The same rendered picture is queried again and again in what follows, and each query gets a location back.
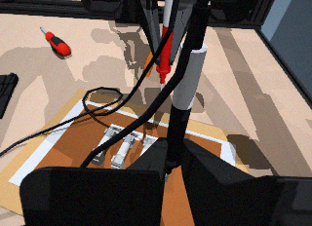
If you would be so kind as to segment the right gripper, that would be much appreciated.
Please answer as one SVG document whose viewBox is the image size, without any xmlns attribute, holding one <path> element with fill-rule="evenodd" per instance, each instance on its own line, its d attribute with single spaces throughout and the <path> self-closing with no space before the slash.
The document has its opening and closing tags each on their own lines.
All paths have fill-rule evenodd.
<svg viewBox="0 0 312 226">
<path fill-rule="evenodd" d="M 120 10 L 121 0 L 81 0 L 85 10 L 92 14 L 114 15 Z M 154 56 L 160 43 L 160 24 L 158 1 L 165 0 L 128 0 L 132 21 L 139 22 Z M 188 30 L 192 7 L 197 0 L 179 0 L 169 65 L 174 64 L 180 43 Z M 258 0 L 210 0 L 210 17 L 216 22 L 238 23 L 243 21 Z M 144 12 L 144 13 L 143 13 Z M 146 18 L 146 19 L 145 19 Z M 147 25 L 148 24 L 148 25 Z M 185 27 L 186 26 L 186 27 Z M 185 30 L 184 30 L 185 27 Z M 183 36 L 182 36 L 183 33 Z"/>
</svg>

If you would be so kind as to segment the red and black screwdriver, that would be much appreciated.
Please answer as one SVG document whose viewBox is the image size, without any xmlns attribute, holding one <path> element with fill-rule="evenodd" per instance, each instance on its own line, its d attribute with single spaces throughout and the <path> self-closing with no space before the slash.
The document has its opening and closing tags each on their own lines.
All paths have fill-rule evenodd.
<svg viewBox="0 0 312 226">
<path fill-rule="evenodd" d="M 47 32 L 43 27 L 40 29 L 46 34 L 46 40 L 50 42 L 52 49 L 62 57 L 68 56 L 71 53 L 69 46 L 60 38 L 56 37 L 52 32 Z"/>
</svg>

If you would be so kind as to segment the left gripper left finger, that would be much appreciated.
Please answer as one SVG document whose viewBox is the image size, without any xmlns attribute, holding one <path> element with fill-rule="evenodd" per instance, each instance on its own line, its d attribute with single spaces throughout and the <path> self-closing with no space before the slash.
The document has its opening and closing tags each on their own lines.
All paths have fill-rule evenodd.
<svg viewBox="0 0 312 226">
<path fill-rule="evenodd" d="M 167 156 L 159 137 L 126 169 L 36 169 L 19 186 L 25 226 L 160 226 Z"/>
</svg>

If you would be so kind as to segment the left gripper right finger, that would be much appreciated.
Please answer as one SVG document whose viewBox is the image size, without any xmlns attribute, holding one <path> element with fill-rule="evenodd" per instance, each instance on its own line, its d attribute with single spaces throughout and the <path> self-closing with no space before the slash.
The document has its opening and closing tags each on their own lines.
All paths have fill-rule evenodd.
<svg viewBox="0 0 312 226">
<path fill-rule="evenodd" d="M 312 214 L 312 177 L 254 177 L 188 138 L 179 156 L 195 226 L 275 226 L 284 214 Z"/>
</svg>

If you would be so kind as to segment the white ceramic fuse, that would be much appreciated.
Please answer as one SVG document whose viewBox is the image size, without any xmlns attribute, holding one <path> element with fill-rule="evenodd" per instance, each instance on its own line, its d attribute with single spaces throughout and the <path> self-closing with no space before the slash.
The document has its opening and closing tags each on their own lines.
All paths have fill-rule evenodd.
<svg viewBox="0 0 312 226">
<path fill-rule="evenodd" d="M 126 138 L 124 139 L 118 153 L 116 154 L 114 161 L 112 162 L 112 165 L 114 165 L 115 167 L 121 167 L 119 162 L 120 162 L 121 158 L 125 159 L 125 156 L 129 150 L 130 146 L 132 145 L 131 139 L 132 139 L 131 135 L 127 135 Z"/>
<path fill-rule="evenodd" d="M 145 146 L 143 146 L 140 156 L 151 146 L 152 142 L 146 141 Z"/>
<path fill-rule="evenodd" d="M 99 142 L 98 146 L 102 145 L 102 143 L 104 143 L 105 141 L 107 141 L 108 139 L 110 139 L 112 137 L 112 132 L 113 130 L 108 129 L 108 131 L 106 132 L 106 134 L 103 136 L 103 138 L 101 139 L 101 141 Z M 98 154 L 94 157 L 94 159 L 99 160 Z"/>
</svg>

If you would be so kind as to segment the red test probe with black lead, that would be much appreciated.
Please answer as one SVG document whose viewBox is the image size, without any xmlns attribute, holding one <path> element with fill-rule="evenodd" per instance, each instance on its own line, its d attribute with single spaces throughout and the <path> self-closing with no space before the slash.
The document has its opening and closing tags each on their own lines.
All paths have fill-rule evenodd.
<svg viewBox="0 0 312 226">
<path fill-rule="evenodd" d="M 135 87 L 130 92 L 128 97 L 121 104 L 119 104 L 116 108 L 108 111 L 107 113 L 97 113 L 96 114 L 96 113 L 94 113 L 95 111 L 98 111 L 100 109 L 103 109 L 105 107 L 108 107 L 112 104 L 119 102 L 120 99 L 123 97 L 123 94 L 121 94 L 117 89 L 111 89 L 111 88 L 105 88 L 105 87 L 99 87 L 99 88 L 96 88 L 93 90 L 89 90 L 86 92 L 86 94 L 84 95 L 84 97 L 82 99 L 84 108 L 87 112 L 85 112 L 81 115 L 78 115 L 74 118 L 71 118 L 65 122 L 62 122 L 58 125 L 55 125 L 51 128 L 48 128 L 48 129 L 43 130 L 41 132 L 35 133 L 35 134 L 33 134 L 27 138 L 24 138 L 24 139 L 14 143 L 14 144 L 12 144 L 10 147 L 8 147 L 7 149 L 5 149 L 4 151 L 2 151 L 0 153 L 0 157 L 3 154 L 5 154 L 6 152 L 8 152 L 9 150 L 11 150 L 16 145 L 18 145 L 22 142 L 25 142 L 32 137 L 35 137 L 35 136 L 42 134 L 44 132 L 48 132 L 48 131 L 51 131 L 53 129 L 56 129 L 62 125 L 65 125 L 69 122 L 72 122 L 72 121 L 74 121 L 78 118 L 81 118 L 87 114 L 91 113 L 94 116 L 107 116 L 107 115 L 119 110 L 125 103 L 127 103 L 130 100 L 130 98 L 136 92 L 136 90 L 140 86 L 141 82 L 143 81 L 144 77 L 146 76 L 147 72 L 149 71 L 151 66 L 154 64 L 154 62 L 156 61 L 158 56 L 160 56 L 160 65 L 156 66 L 156 71 L 158 73 L 160 73 L 160 76 L 159 76 L 160 77 L 160 84 L 161 84 L 161 88 L 163 88 L 165 78 L 166 78 L 167 74 L 169 74 L 171 72 L 171 69 L 172 69 L 171 66 L 169 65 L 169 60 L 170 60 L 170 54 L 171 54 L 171 47 L 172 47 L 172 40 L 173 40 L 174 25 L 175 25 L 175 20 L 176 20 L 176 11 L 177 11 L 177 6 L 178 6 L 178 1 L 179 0 L 165 0 L 164 16 L 163 16 L 163 29 L 162 29 L 162 41 L 161 41 L 155 55 L 149 61 L 148 65 L 144 69 L 144 71 L 143 71 L 142 75 L 140 76 L 139 80 L 137 81 Z M 172 78 L 169 80 L 169 82 L 166 84 L 166 86 L 163 88 L 163 90 L 161 89 L 160 93 L 157 95 L 157 97 L 154 99 L 154 101 L 148 107 L 146 112 L 143 115 L 141 115 L 139 118 L 137 118 L 135 121 L 133 121 L 131 124 L 129 124 L 127 127 L 125 127 L 123 130 L 118 132 L 116 135 L 114 135 L 113 137 L 111 137 L 110 139 L 108 139 L 107 141 L 102 143 L 102 145 L 100 145 L 99 147 L 94 149 L 89 154 L 89 156 L 85 159 L 85 161 L 82 163 L 82 165 L 79 168 L 86 168 L 87 165 L 91 162 L 91 160 L 97 154 L 104 151 L 105 149 L 107 149 L 111 145 L 115 144 L 116 142 L 118 142 L 119 140 L 121 140 L 122 138 L 127 136 L 129 133 L 133 132 L 135 129 L 137 129 L 142 124 L 144 124 L 145 122 L 147 122 L 148 120 L 151 119 L 151 117 L 155 114 L 155 112 L 159 109 L 159 107 L 163 104 L 163 102 L 167 99 L 167 97 L 171 94 L 171 92 L 175 89 L 177 84 L 183 78 L 187 64 L 188 64 L 188 61 L 189 61 L 189 58 L 190 58 L 190 52 L 192 52 L 194 44 L 196 42 L 196 38 L 198 35 L 198 31 L 199 31 L 199 25 L 200 25 L 199 17 L 196 14 L 193 14 L 191 21 L 189 23 L 189 27 L 188 27 L 188 30 L 187 30 L 187 33 L 185 36 L 185 40 L 184 40 L 182 49 L 181 49 L 181 53 L 180 53 L 180 56 L 178 59 L 176 69 L 175 69 L 175 74 L 172 76 Z M 85 103 L 85 99 L 86 99 L 88 93 L 94 92 L 94 91 L 97 91 L 100 89 L 116 91 L 120 95 L 120 97 L 117 100 L 110 102 L 106 105 L 103 105 L 99 108 L 89 110 L 87 108 L 86 103 Z"/>
</svg>

